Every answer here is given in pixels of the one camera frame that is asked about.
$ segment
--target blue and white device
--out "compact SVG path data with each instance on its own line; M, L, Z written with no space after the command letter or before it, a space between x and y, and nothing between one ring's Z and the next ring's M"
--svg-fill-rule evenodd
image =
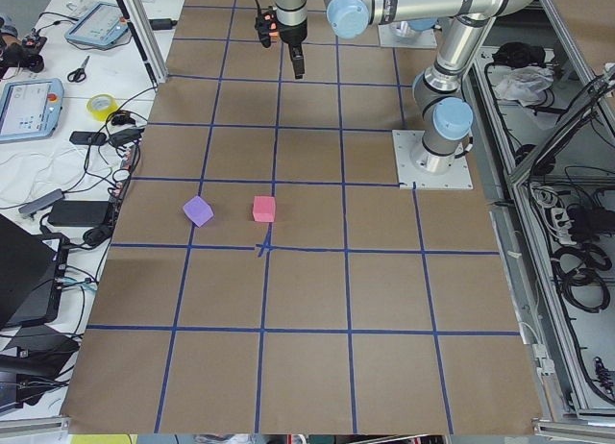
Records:
M114 4L99 2L89 9L64 37L72 43L107 50L128 31L128 23Z
M51 136L63 96L59 79L6 84L0 98L0 142Z

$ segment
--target yellow tape roll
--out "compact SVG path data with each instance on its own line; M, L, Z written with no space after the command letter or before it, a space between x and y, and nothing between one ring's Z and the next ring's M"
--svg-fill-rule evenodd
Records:
M105 122L109 114L119 110L119 106L111 95L102 94L92 96L87 101L87 110L92 113L96 120Z

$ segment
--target white mounting plate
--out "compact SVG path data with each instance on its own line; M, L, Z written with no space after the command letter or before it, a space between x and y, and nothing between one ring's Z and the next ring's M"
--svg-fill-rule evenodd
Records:
M423 131L394 130L397 179L401 189L472 189L472 178L465 157L455 159L451 169L441 175L419 170L410 160L410 148L423 137Z
M378 27L381 47L434 49L438 46L433 29L427 29L416 37L399 37L393 34L390 24Z

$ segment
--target yellow object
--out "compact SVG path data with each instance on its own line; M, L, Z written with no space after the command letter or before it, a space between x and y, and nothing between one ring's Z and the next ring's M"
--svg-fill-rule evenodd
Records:
M75 434L70 444L136 444L136 434Z
M109 114L119 110L119 106L111 95L101 94L92 96L87 101L87 110L92 113L96 120L105 122Z

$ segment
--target block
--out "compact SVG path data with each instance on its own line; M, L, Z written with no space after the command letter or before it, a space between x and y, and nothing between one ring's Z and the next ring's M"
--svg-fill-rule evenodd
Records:
M194 196L184 205L184 213L199 228L213 218L211 206L199 196Z
M252 214L254 221L273 223L276 219L276 199L271 196L255 196Z

